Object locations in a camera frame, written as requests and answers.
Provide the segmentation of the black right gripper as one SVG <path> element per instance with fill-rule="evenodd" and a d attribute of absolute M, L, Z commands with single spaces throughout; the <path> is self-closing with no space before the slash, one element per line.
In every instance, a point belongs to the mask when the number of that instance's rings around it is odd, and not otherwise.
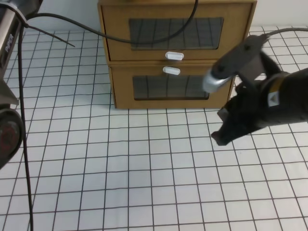
<path fill-rule="evenodd" d="M 250 88 L 242 82 L 235 88 L 236 96 L 218 111 L 223 124 L 219 130 L 211 134 L 217 145 L 225 146 L 240 137 L 272 125 L 266 114 L 269 83 L 268 80 L 256 80 Z"/>

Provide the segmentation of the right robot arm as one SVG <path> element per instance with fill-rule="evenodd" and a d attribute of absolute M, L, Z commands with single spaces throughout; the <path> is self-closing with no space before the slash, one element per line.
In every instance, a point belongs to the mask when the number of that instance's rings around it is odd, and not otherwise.
<path fill-rule="evenodd" d="M 241 83 L 236 96 L 218 112 L 223 124 L 211 137 L 219 146 L 265 127 L 308 120 L 308 71 L 280 72 L 254 81 L 254 90 Z"/>

